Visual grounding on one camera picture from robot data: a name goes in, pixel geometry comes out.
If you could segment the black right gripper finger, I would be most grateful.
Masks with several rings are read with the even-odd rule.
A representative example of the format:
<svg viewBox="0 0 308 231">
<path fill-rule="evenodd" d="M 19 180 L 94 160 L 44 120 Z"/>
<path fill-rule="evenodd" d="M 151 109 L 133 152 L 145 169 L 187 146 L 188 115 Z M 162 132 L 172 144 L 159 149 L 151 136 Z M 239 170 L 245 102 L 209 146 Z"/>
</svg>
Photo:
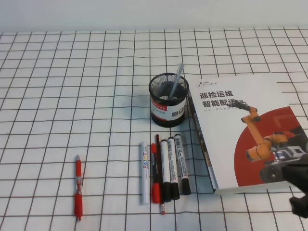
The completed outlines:
<svg viewBox="0 0 308 231">
<path fill-rule="evenodd" d="M 302 217 L 308 218 L 308 196 L 304 195 L 301 198 L 291 197 L 289 199 L 291 204 L 292 213 Z"/>
<path fill-rule="evenodd" d="M 308 155 L 304 154 L 298 159 L 284 163 L 281 168 L 282 177 L 300 189 L 304 194 L 308 194 Z"/>
</svg>

